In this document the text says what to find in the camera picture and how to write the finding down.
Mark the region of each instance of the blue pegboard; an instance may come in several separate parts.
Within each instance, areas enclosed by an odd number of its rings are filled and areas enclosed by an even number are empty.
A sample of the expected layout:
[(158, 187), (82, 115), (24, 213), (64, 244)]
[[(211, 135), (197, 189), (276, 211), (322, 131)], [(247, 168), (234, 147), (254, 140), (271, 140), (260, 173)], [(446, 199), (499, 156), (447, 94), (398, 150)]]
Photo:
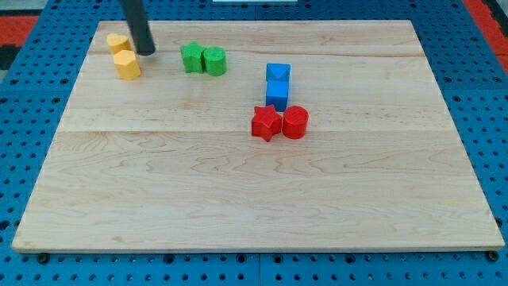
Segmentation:
[[(296, 6), (221, 7), (211, 0), (147, 0), (145, 5), (152, 20), (410, 19), (507, 238), (508, 79), (462, 2), (299, 0)], [(98, 21), (122, 18), (117, 0), (50, 0), (0, 86), (0, 284), (506, 284), (506, 248), (240, 256), (46, 257), (12, 251), (16, 226)]]

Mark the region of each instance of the wooden board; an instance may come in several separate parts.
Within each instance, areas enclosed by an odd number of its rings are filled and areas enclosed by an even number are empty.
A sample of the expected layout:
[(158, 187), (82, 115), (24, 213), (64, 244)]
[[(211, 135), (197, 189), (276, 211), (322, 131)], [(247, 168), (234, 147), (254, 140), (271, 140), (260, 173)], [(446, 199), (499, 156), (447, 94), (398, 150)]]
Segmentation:
[[(27, 253), (385, 252), (504, 245), (409, 21), (152, 22), (117, 77), (102, 22), (13, 247)], [(185, 74), (179, 46), (228, 72)], [(250, 136), (268, 62), (307, 135)]]

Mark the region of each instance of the blue block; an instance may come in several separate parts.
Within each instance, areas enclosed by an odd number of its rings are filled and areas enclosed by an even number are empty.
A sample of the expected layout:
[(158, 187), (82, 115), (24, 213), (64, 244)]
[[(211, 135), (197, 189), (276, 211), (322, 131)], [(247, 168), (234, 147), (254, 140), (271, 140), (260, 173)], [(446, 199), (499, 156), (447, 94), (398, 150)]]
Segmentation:
[(289, 81), (290, 64), (267, 64), (267, 81)]
[(269, 80), (267, 82), (267, 106), (275, 105), (275, 110), (284, 112), (289, 97), (289, 82)]

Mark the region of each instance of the yellow block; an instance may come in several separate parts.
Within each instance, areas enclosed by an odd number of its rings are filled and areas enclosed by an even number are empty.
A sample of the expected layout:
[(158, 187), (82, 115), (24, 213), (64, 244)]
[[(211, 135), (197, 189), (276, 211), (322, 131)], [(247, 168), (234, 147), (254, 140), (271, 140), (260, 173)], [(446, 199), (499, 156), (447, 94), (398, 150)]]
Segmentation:
[(111, 33), (106, 38), (106, 42), (110, 47), (111, 53), (116, 54), (121, 50), (132, 51), (133, 49), (130, 47), (129, 38), (127, 36), (118, 35), (116, 33)]
[(141, 75), (135, 52), (123, 50), (114, 54), (113, 59), (120, 78), (135, 79)]

